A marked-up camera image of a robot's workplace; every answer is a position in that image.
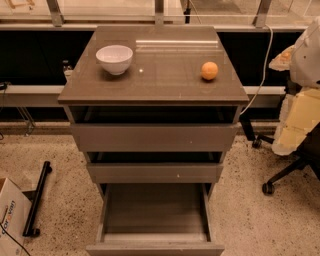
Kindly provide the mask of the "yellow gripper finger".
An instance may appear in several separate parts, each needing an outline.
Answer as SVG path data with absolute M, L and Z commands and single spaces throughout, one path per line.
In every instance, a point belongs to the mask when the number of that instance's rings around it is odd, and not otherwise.
M 289 155 L 320 122 L 320 90 L 302 89 L 295 96 L 286 95 L 280 111 L 280 123 L 274 134 L 272 150 Z
M 291 55 L 293 52 L 294 46 L 291 45 L 278 54 L 274 59 L 269 63 L 269 68 L 276 71 L 286 71 L 290 69 Z

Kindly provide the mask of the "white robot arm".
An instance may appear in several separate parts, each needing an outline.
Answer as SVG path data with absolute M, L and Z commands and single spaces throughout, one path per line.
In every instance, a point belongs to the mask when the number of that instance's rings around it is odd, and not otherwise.
M 278 54 L 269 67 L 288 70 L 290 80 L 301 86 L 295 96 L 285 96 L 272 143 L 274 153 L 289 155 L 320 123 L 320 17 L 314 19 L 294 45 Z

